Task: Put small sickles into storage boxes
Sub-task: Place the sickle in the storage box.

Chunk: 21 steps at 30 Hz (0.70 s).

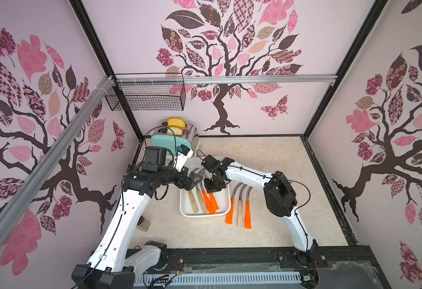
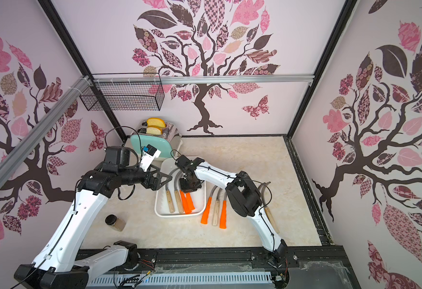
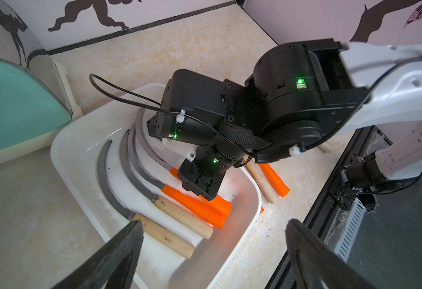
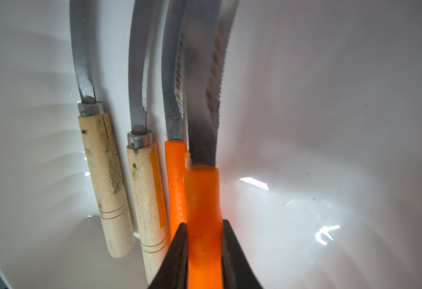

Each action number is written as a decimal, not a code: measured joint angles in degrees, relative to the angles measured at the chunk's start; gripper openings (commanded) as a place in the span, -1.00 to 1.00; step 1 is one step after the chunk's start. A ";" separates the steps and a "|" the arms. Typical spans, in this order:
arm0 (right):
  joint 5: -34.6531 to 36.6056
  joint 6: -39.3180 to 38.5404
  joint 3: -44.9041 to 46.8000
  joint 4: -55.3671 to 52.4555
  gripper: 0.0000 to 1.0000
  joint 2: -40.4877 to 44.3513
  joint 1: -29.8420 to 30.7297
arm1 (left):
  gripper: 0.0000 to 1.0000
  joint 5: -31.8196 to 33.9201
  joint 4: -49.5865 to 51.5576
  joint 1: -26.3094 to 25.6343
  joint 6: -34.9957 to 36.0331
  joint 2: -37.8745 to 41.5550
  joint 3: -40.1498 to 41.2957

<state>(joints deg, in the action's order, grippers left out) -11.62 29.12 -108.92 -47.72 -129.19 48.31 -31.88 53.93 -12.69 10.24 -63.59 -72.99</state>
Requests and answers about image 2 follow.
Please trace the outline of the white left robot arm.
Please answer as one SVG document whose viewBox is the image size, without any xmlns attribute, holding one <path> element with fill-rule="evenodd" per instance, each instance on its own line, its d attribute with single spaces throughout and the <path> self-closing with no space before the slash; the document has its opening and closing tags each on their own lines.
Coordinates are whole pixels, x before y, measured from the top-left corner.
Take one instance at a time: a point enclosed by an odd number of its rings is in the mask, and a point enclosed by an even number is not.
<svg viewBox="0 0 422 289">
<path fill-rule="evenodd" d="M 120 169 L 117 172 L 89 171 L 75 190 L 75 199 L 58 229 L 32 263 L 22 264 L 14 279 L 27 289 L 84 289 L 95 278 L 115 267 L 136 268 L 140 255 L 133 243 L 119 241 L 108 249 L 77 260 L 83 240 L 96 216 L 123 185 L 142 184 L 158 191 L 172 177 L 151 166 Z"/>
</svg>

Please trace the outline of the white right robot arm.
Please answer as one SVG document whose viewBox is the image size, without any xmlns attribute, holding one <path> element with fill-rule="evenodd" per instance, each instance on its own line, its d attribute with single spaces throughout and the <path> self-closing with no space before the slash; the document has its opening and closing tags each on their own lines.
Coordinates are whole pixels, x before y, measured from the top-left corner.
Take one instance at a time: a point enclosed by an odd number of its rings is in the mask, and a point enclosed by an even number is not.
<svg viewBox="0 0 422 289">
<path fill-rule="evenodd" d="M 273 267 L 285 264 L 288 246 L 269 221 L 262 193 L 246 172 L 227 172 L 210 165 L 202 158 L 190 160 L 185 155 L 178 157 L 175 165 L 184 173 L 186 184 L 192 189 L 203 182 L 224 189 L 231 208 L 254 225 L 262 247 L 268 252 L 269 264 Z"/>
</svg>

